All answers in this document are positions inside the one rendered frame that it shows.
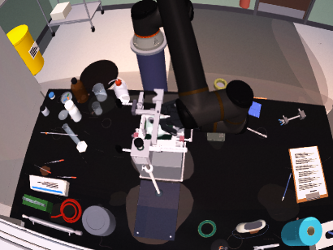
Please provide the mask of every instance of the white bottle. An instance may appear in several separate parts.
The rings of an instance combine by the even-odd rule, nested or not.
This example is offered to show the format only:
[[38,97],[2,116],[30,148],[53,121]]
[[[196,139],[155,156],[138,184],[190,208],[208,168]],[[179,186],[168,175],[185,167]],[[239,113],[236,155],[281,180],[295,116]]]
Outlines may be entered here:
[[50,113],[50,111],[44,105],[41,106],[40,110],[44,116],[48,116]]
[[118,78],[115,81],[114,91],[115,96],[120,99],[122,103],[129,103],[130,97],[128,93],[128,86],[126,85],[124,80]]
[[65,109],[68,111],[69,115],[73,119],[74,122],[79,122],[82,119],[82,114],[75,106],[72,100],[68,100],[65,102]]

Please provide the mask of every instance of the green ring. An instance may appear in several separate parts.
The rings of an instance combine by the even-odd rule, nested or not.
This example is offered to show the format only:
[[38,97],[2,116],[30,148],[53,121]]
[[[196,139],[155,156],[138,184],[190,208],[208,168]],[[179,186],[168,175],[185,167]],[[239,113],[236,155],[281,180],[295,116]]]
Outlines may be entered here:
[[[201,231],[201,228],[202,228],[202,226],[204,226],[204,225],[207,224],[207,223],[213,226],[213,231],[212,231],[210,234],[205,235],[205,234]],[[216,225],[215,225],[214,222],[209,221],[209,220],[206,220],[206,221],[200,223],[200,225],[199,225],[197,231],[199,232],[199,235],[201,235],[202,237],[204,237],[204,238],[208,238],[208,237],[213,236],[213,235],[216,233]]]

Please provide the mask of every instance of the floor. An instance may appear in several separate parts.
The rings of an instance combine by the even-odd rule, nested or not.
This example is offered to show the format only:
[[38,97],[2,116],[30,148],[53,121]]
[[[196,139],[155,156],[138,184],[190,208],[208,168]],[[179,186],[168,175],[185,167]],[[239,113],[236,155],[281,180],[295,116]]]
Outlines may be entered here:
[[[142,90],[136,55],[129,45],[133,36],[130,13],[130,9],[105,11],[104,15],[97,12],[94,33],[89,23],[68,24],[57,29],[50,43],[42,41],[45,65],[35,75],[41,91],[46,94],[49,88],[70,88],[72,77],[79,78],[85,67],[102,59],[117,65],[128,88]],[[327,113],[331,111],[333,32],[203,9],[195,10],[192,26],[210,91],[217,78],[227,82],[238,79],[251,86],[255,97],[324,105]],[[165,55],[168,90],[177,92],[168,47]],[[11,207],[0,204],[0,214],[9,216],[10,211]]]

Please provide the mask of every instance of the amber glass bottle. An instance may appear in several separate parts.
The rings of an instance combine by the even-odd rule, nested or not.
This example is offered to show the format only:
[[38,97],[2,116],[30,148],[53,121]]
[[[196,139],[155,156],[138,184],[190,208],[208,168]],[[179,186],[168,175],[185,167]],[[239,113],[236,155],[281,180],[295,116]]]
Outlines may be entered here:
[[83,83],[75,77],[71,79],[71,91],[79,103],[85,103],[89,98]]

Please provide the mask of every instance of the paper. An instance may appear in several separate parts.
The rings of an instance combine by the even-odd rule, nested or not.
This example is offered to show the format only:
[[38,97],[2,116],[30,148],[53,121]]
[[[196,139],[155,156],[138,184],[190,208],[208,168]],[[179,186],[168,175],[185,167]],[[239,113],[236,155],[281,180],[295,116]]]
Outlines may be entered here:
[[327,195],[327,188],[318,147],[289,149],[297,199],[309,200],[309,195]]

